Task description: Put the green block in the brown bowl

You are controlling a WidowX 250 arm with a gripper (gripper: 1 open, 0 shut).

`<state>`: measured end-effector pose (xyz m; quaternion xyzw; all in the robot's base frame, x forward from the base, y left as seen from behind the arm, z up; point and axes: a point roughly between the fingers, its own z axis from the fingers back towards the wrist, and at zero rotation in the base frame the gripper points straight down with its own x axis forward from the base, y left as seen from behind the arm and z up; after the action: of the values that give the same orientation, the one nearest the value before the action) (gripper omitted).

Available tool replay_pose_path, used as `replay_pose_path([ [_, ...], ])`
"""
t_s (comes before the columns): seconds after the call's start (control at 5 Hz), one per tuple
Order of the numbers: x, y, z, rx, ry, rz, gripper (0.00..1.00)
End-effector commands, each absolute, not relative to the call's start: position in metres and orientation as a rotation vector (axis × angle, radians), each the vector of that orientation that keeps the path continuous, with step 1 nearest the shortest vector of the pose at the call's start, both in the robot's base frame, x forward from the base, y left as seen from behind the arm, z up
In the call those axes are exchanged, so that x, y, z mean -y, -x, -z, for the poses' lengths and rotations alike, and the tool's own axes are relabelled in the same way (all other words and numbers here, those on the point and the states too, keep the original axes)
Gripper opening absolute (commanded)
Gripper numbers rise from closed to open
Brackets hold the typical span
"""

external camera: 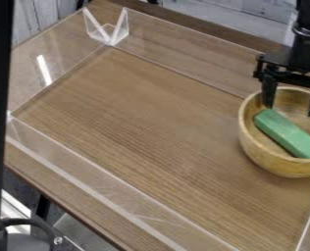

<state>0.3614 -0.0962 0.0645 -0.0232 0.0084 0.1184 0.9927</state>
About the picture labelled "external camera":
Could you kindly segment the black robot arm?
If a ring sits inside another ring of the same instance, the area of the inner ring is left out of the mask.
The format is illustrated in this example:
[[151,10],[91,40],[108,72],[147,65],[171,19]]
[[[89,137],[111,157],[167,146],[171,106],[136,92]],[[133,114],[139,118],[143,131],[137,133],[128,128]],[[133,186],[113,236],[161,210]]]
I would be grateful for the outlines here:
[[257,58],[254,78],[262,82],[262,100],[270,109],[275,105],[281,83],[310,88],[310,0],[297,0],[295,9],[293,44],[283,46],[277,53],[261,54]]

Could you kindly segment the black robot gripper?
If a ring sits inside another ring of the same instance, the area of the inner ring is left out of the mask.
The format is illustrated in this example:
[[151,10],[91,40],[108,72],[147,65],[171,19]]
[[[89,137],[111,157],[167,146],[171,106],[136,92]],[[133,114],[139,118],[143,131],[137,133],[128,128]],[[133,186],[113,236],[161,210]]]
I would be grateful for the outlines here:
[[310,88],[310,68],[299,68],[289,63],[289,53],[269,53],[257,56],[254,78],[262,82],[263,104],[274,108],[281,84]]

